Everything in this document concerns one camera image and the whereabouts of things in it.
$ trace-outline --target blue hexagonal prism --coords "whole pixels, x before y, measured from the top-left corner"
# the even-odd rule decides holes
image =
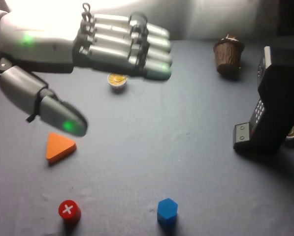
[[[171,198],[164,199],[158,204],[158,221],[164,225],[172,225],[176,221],[178,204]]]

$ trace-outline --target brown cupcake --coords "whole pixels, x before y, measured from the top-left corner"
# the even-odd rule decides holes
[[[244,47],[243,43],[231,35],[227,35],[226,38],[221,39],[214,45],[216,68],[221,75],[227,76],[238,73]]]

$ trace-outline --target black telephone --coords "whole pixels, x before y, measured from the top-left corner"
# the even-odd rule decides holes
[[[294,126],[294,49],[265,47],[257,102],[249,122],[237,124],[233,148],[275,153]]]

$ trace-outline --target gray table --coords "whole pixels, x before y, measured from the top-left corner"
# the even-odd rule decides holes
[[[232,149],[234,125],[258,100],[268,42],[246,44],[237,82],[216,72],[210,41],[174,42],[171,78],[130,79],[122,94],[89,69],[40,74],[90,124],[83,138],[67,135],[77,151],[52,167],[47,137],[60,132],[38,119],[27,124],[0,91],[0,236],[162,236],[157,204],[168,197],[179,204],[172,235],[294,236],[294,176],[285,165],[294,148],[268,163]],[[66,199],[82,210],[73,230],[58,215]]]

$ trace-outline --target robotic hand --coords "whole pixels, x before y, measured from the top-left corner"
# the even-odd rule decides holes
[[[147,23],[142,14],[129,18],[90,13],[83,4],[78,28],[34,23],[17,12],[0,11],[0,89],[18,108],[70,134],[84,136],[87,121],[60,100],[32,71],[71,73],[75,66],[167,80],[171,76],[167,30]]]

